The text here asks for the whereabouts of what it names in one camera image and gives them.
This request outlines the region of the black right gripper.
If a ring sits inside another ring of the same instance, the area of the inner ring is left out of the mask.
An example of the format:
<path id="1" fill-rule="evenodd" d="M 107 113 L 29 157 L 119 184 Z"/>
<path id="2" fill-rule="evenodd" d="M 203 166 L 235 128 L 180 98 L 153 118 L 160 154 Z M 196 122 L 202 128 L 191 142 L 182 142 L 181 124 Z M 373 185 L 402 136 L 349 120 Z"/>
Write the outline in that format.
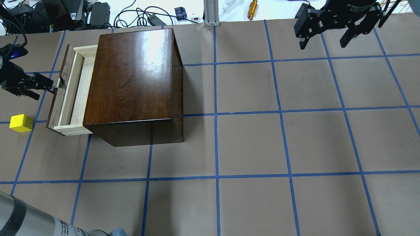
<path id="1" fill-rule="evenodd" d="M 301 50 L 318 33 L 346 28 L 340 39 L 341 48 L 345 48 L 360 34 L 370 33 L 384 18 L 384 11 L 375 0 L 327 0 L 318 10 L 303 3 L 295 18 L 294 31 Z"/>

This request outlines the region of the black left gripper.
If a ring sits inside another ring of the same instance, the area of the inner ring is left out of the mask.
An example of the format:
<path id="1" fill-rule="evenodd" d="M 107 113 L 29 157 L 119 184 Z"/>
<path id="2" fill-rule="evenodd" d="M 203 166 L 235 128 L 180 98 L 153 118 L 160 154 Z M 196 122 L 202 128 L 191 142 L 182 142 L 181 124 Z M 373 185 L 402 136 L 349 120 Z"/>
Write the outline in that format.
<path id="1" fill-rule="evenodd" d="M 54 92 L 54 81 L 52 79 L 40 73 L 33 73 L 32 76 L 29 76 L 21 67 L 9 60 L 1 60 L 0 79 L 1 87 L 4 90 L 14 95 L 30 97 L 33 100 L 39 100 L 40 95 L 25 88 L 30 84 L 31 79 L 33 89 Z"/>

